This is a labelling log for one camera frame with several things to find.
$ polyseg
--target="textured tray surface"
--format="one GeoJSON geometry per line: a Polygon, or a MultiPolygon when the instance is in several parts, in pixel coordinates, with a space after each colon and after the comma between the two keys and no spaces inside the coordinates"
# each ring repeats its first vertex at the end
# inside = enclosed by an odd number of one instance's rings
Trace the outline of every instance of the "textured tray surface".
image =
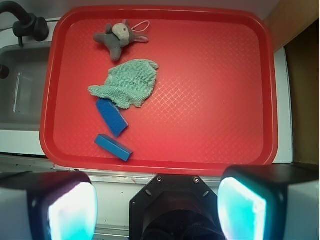
{"type": "MultiPolygon", "coordinates": [[[[128,46],[114,63],[93,35],[103,32],[107,23],[121,21],[75,21],[64,39],[54,39],[58,43],[52,51],[63,53],[55,79],[51,137],[55,151],[74,157],[66,165],[77,167],[87,160],[87,167],[113,170],[110,165],[117,164],[131,171],[130,165],[156,168],[170,163],[168,167],[179,169],[185,163],[188,169],[188,163],[197,163],[200,169],[214,169],[216,164],[254,163],[266,144],[268,121],[257,33],[236,23],[151,19],[143,33],[149,42],[128,46]],[[159,69],[154,92],[142,107],[121,110],[129,127],[117,141],[133,150],[130,160],[122,163],[94,143],[98,134],[113,135],[96,108],[97,98],[87,89],[103,85],[110,68],[133,59],[152,60],[159,69]]],[[[146,172],[142,168],[133,171],[146,172]]]]}

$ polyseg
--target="screw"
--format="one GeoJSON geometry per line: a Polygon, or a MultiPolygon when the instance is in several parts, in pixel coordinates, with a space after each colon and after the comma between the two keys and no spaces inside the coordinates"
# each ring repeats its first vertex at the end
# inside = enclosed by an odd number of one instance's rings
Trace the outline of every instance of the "screw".
{"type": "Polygon", "coordinates": [[[195,183],[195,184],[197,184],[197,183],[199,183],[199,178],[198,177],[195,177],[194,179],[193,179],[193,182],[195,183]]]}

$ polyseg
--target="tray rim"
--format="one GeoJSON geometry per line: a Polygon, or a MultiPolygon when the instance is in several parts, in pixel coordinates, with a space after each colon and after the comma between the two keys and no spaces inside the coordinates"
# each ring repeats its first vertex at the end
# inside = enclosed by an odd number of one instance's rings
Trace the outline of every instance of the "tray rim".
{"type": "MultiPolygon", "coordinates": [[[[179,6],[136,6],[136,5],[113,5],[113,6],[83,6],[74,8],[64,15],[58,22],[54,29],[54,34],[52,38],[52,44],[50,49],[47,76],[44,88],[42,113],[40,121],[40,144],[46,154],[46,156],[55,164],[64,167],[71,168],[85,168],[92,169],[90,158],[95,157],[85,157],[77,156],[77,161],[73,160],[74,156],[67,155],[61,152],[55,145],[53,137],[53,128],[55,123],[55,111],[49,111],[49,109],[56,109],[56,96],[59,89],[59,81],[55,83],[55,80],[59,79],[59,71],[55,70],[57,63],[62,59],[62,51],[60,53],[56,52],[59,46],[59,40],[64,39],[65,34],[68,32],[66,30],[67,25],[74,24],[74,18],[78,14],[83,14],[84,12],[112,12],[112,11],[136,11],[137,13],[161,13],[169,14],[180,13],[180,14],[192,14],[192,15],[206,15],[206,17],[219,17],[219,21],[212,20],[211,22],[222,22],[222,23],[234,23],[233,18],[241,18],[242,24],[250,29],[252,29],[258,37],[259,48],[260,48],[260,60],[261,60],[261,76],[262,76],[262,95],[265,99],[267,94],[267,100],[263,101],[263,119],[265,119],[265,108],[267,108],[268,113],[270,113],[269,118],[271,119],[268,125],[263,121],[263,139],[272,139],[271,144],[268,146],[263,145],[260,156],[250,165],[265,165],[271,164],[276,157],[278,151],[278,112],[277,112],[277,96],[276,96],[276,77],[275,77],[275,66],[274,66],[274,48],[272,37],[267,26],[254,14],[239,11],[239,10],[229,10],[229,9],[217,9],[217,8],[202,8],[202,7],[179,7],[179,6]]],[[[221,176],[224,169],[226,169],[229,164],[218,164],[218,163],[190,163],[190,162],[168,162],[168,161],[146,161],[139,160],[140,164],[126,164],[119,161],[119,164],[111,163],[95,163],[94,169],[98,170],[108,170],[108,171],[125,171],[125,172],[138,172],[138,173],[157,173],[157,174],[181,174],[181,175],[204,175],[204,176],[221,176]]]]}

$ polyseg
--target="wall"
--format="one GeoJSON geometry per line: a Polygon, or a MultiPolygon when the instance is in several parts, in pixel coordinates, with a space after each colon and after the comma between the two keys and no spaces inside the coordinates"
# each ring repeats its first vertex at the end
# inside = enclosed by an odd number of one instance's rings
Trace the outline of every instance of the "wall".
{"type": "Polygon", "coordinates": [[[319,19],[286,47],[293,160],[319,165],[319,19]]]}

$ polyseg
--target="plush toy ear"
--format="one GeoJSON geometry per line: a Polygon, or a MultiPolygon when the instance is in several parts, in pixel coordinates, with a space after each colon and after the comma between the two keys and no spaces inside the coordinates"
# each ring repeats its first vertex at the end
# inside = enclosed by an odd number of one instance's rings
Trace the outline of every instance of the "plush toy ear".
{"type": "Polygon", "coordinates": [[[147,43],[149,42],[149,38],[146,35],[135,35],[134,41],[138,43],[147,43]]]}

